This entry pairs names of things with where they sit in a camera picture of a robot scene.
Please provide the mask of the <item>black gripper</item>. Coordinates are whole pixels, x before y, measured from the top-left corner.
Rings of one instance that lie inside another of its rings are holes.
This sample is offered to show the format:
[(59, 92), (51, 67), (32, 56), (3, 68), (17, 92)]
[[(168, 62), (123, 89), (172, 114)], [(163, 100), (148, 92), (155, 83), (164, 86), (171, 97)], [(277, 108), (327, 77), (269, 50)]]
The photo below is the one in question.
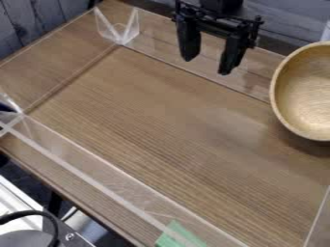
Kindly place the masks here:
[(263, 25), (261, 15), (253, 18), (236, 16), (243, 0), (175, 0), (172, 21), (176, 24), (179, 52), (186, 62), (200, 54), (202, 34), (227, 37), (218, 73), (228, 75), (239, 66), (246, 49), (257, 42)]

